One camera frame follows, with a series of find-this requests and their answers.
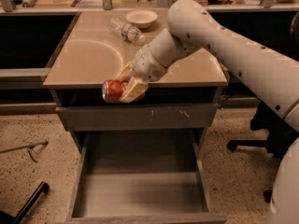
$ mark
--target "clear plastic bottle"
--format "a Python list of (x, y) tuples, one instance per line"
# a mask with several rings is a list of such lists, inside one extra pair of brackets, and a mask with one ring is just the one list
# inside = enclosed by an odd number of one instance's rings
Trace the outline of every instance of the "clear plastic bottle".
[(129, 22), (124, 22), (118, 18), (111, 18), (108, 26), (111, 31), (120, 35), (124, 40), (136, 45), (143, 45), (146, 41), (146, 37), (142, 32)]

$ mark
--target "drawer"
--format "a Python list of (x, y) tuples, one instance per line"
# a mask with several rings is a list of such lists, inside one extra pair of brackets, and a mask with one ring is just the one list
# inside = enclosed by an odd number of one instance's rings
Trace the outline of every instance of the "drawer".
[(212, 124), (218, 105), (109, 105), (57, 107), (69, 132), (201, 128)]
[(65, 223), (225, 223), (192, 130), (89, 133)]

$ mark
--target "white bowl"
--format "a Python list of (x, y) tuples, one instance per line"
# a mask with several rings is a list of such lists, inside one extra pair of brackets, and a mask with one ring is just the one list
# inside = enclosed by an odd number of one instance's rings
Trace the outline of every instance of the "white bowl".
[(139, 29), (146, 29), (157, 20), (157, 13), (150, 10), (134, 10), (130, 11), (125, 16), (131, 24), (135, 25)]

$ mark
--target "caster wheel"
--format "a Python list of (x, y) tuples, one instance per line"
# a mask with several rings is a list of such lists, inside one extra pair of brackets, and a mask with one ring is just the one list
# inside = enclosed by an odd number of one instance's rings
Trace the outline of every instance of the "caster wheel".
[(229, 150), (231, 150), (232, 152), (234, 152), (236, 150), (236, 148), (237, 148), (237, 143), (231, 140), (230, 142), (228, 142), (228, 144), (226, 145), (226, 147)]
[(272, 190), (266, 190), (263, 192), (263, 199), (266, 203), (270, 203), (272, 197)]

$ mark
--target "terrazzo floor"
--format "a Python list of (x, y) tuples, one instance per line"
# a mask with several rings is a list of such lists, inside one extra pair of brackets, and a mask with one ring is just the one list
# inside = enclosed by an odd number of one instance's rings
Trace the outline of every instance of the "terrazzo floor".
[[(277, 161), (262, 148), (242, 147), (232, 153), (231, 139), (265, 139), (249, 122), (255, 108), (218, 110), (201, 149), (212, 207), (227, 224), (264, 224), (268, 204), (263, 191), (273, 185)], [(22, 223), (44, 224), (66, 219), (80, 155), (56, 114), (0, 116), (0, 150), (48, 140), (36, 147), (37, 162), (26, 149), (0, 154), (0, 210), (16, 216), (41, 181), (50, 185)]]

